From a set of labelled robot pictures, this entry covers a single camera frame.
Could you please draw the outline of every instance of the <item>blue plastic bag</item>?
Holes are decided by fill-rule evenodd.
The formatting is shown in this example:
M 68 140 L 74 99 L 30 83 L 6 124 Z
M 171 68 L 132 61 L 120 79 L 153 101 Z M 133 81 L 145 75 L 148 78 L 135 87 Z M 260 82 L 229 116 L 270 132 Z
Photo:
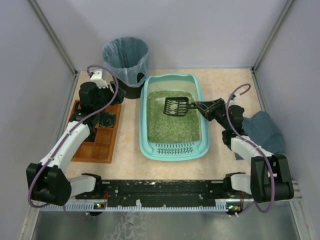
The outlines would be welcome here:
M 130 36 L 117 38 L 103 46 L 103 65 L 124 84 L 137 88 L 149 76 L 149 53 L 148 45 L 141 39 Z

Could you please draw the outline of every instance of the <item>wooden tray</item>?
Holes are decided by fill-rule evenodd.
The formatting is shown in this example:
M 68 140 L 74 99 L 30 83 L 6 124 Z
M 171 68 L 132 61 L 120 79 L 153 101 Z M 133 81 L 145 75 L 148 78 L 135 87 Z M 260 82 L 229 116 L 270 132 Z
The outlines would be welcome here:
M 70 117 L 75 112 L 77 102 L 79 102 L 79 100 L 74 101 Z M 73 162 L 100 164 L 111 163 L 119 125 L 121 104 L 108 106 L 104 112 L 115 114 L 116 119 L 114 127 L 100 127 L 99 123 L 97 123 L 95 125 L 96 135 L 94 142 L 84 141 L 73 156 Z

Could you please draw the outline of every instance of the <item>black trash can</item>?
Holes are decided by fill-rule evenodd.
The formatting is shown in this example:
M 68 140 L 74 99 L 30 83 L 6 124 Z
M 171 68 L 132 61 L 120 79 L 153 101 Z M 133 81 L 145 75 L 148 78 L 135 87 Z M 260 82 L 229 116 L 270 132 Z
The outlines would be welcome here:
M 149 77 L 149 54 L 144 41 L 130 36 L 117 38 L 102 48 L 104 65 L 117 77 L 128 99 L 140 98 Z

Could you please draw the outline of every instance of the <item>white wall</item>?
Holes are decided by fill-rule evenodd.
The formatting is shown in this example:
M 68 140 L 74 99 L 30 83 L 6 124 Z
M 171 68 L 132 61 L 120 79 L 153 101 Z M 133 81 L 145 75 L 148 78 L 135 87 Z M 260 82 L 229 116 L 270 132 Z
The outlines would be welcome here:
M 0 239 L 27 210 L 26 168 L 54 144 L 72 74 L 26 0 L 0 8 Z
M 151 68 L 252 67 L 287 0 L 37 0 L 77 69 L 143 39 Z
M 315 227 L 320 222 L 319 12 L 319 0 L 296 1 L 258 69 L 271 117 L 284 134 L 291 174 Z

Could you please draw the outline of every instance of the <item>teal litter box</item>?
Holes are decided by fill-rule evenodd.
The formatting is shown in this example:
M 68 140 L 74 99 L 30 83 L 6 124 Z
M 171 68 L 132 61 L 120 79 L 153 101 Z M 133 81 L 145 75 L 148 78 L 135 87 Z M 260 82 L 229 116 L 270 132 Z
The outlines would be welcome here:
M 204 95 L 193 74 L 164 74 L 149 76 L 144 83 L 140 98 L 139 141 L 143 155 L 152 160 L 184 161 L 200 158 L 210 147 L 208 121 L 197 112 L 200 140 L 184 143 L 157 143 L 148 141 L 147 99 L 157 91 L 183 91 L 190 93 L 195 101 L 204 101 Z

